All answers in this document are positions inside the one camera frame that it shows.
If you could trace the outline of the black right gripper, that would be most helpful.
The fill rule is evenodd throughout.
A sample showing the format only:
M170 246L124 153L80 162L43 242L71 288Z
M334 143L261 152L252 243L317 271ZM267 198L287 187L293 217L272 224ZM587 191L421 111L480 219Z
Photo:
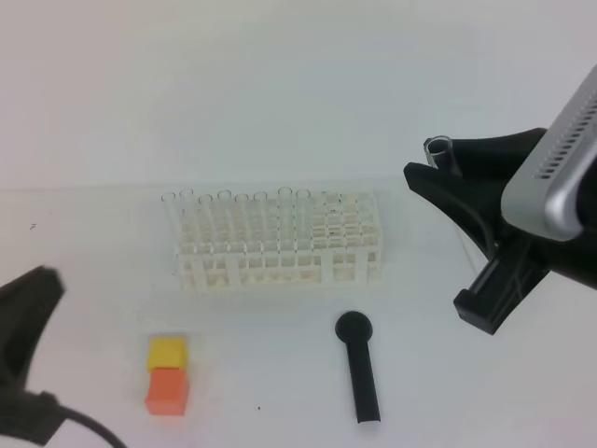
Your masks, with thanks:
M490 335L550 272L596 288L596 231L556 242L511 231L502 217L506 183L546 133L521 133L479 139L452 139L452 172L410 162L404 176L421 196L468 236L488 263L453 304L462 320Z

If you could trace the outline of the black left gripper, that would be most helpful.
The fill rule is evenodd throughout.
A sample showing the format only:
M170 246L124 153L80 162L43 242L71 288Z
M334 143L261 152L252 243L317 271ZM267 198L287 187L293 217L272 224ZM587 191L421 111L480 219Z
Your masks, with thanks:
M58 400L25 391L36 347L63 296L57 270L38 266L1 286L1 435L48 443L63 423Z

